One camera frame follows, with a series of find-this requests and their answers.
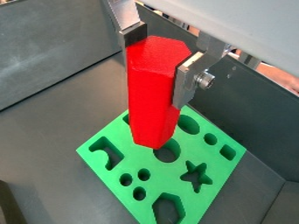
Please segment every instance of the screw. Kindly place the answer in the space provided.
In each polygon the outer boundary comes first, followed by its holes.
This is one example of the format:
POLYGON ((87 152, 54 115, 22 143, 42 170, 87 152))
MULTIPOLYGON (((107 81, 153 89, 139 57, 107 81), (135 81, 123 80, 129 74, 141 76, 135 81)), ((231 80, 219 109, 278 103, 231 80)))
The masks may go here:
POLYGON ((215 76, 207 70, 195 77, 197 86, 203 90, 209 89, 214 83, 215 76))

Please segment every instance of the green shape sorter board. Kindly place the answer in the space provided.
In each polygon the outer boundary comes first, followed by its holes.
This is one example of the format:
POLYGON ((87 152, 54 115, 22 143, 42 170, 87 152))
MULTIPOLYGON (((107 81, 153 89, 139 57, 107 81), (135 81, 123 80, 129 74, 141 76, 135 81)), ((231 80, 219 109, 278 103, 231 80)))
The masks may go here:
POLYGON ((173 202, 177 223, 199 223, 246 149, 191 108, 161 150, 137 145, 127 112, 78 148, 139 223, 161 223, 157 205, 173 202))

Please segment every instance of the red block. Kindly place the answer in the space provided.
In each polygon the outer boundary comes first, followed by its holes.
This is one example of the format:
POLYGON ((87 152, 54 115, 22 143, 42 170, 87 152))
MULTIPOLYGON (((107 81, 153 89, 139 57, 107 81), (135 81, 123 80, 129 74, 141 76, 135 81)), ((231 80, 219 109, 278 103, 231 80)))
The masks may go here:
POLYGON ((126 49, 130 127, 135 143, 154 149, 174 135, 174 72, 190 54, 182 41, 155 36, 126 49))

